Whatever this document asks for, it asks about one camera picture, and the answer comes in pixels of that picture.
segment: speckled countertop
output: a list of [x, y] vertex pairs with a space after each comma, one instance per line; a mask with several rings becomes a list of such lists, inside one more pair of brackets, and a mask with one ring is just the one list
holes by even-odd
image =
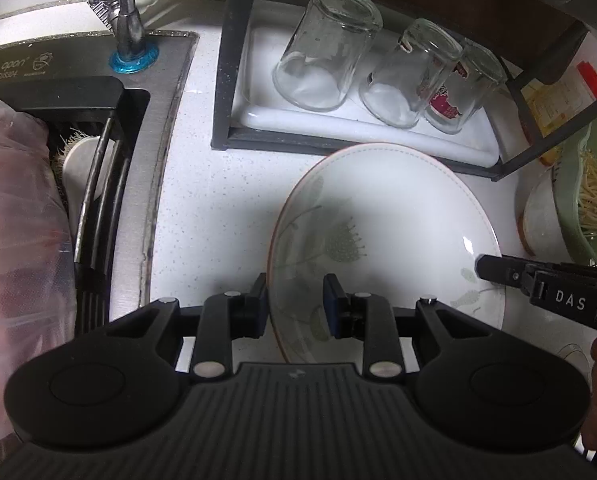
[[[309, 155], [210, 148], [222, 14], [221, 2], [188, 0], [153, 25], [199, 34], [167, 155], [150, 284], [152, 299], [175, 296], [182, 305], [202, 304], [212, 294], [251, 286], [264, 271], [274, 222], [284, 200], [320, 160]], [[101, 29], [101, 22], [85, 4], [69, 4], [0, 20], [0, 44]], [[486, 111], [505, 153], [514, 154], [526, 146], [515, 105], [508, 97], [496, 94]], [[482, 203], [504, 254], [525, 255], [515, 219], [541, 171], [534, 162], [497, 183], [460, 176]], [[123, 314], [113, 311], [110, 316]], [[570, 342], [589, 348], [576, 326], [529, 306], [515, 290], [507, 293], [503, 327], [552, 352]], [[191, 347], [186, 344], [181, 362]], [[281, 360], [269, 327], [261, 340], [234, 342], [234, 362], [243, 360]]]

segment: drinking glass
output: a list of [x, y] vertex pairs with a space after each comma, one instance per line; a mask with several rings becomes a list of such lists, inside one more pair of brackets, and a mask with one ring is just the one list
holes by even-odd
[[462, 52], [459, 42], [438, 25], [415, 20], [361, 83], [361, 100], [384, 123], [410, 128]]
[[359, 59], [382, 27], [370, 0], [310, 0], [272, 72], [278, 93], [307, 110], [339, 107]]
[[465, 40], [463, 57], [436, 91], [425, 118], [446, 134], [457, 134], [486, 97], [506, 80], [505, 71], [484, 46]]

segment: white tray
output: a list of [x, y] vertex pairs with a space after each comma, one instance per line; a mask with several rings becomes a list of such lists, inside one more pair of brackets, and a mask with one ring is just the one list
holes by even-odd
[[397, 43], [398, 35], [390, 31], [383, 30], [377, 35], [372, 49], [359, 63], [352, 88], [341, 107], [325, 113], [309, 112], [285, 101], [274, 88], [272, 69], [304, 10], [277, 2], [254, 3], [232, 106], [233, 125], [357, 142], [395, 142], [429, 155], [484, 168], [496, 164], [499, 145], [483, 108], [453, 136], [437, 130], [423, 117], [412, 129], [403, 130], [382, 123], [367, 111], [359, 97], [359, 81]]

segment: black sink basket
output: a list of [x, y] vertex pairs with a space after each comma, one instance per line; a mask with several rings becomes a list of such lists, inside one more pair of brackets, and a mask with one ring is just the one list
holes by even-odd
[[109, 322], [118, 217], [149, 92], [126, 89], [113, 76], [92, 76], [0, 83], [0, 100], [47, 123], [50, 158], [75, 130], [99, 136], [100, 156], [95, 155], [88, 177], [87, 187], [92, 191], [99, 178], [97, 158], [102, 161], [108, 139], [115, 141], [103, 192], [96, 201], [88, 200], [86, 192], [80, 236], [74, 241], [74, 336], [83, 335]]

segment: sink logo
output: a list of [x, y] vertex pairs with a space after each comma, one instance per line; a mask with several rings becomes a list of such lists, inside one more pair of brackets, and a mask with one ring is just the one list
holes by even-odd
[[52, 61], [52, 53], [51, 52], [44, 52], [40, 56], [32, 61], [32, 68], [38, 72], [39, 70], [43, 70], [44, 68], [50, 65], [50, 61]]

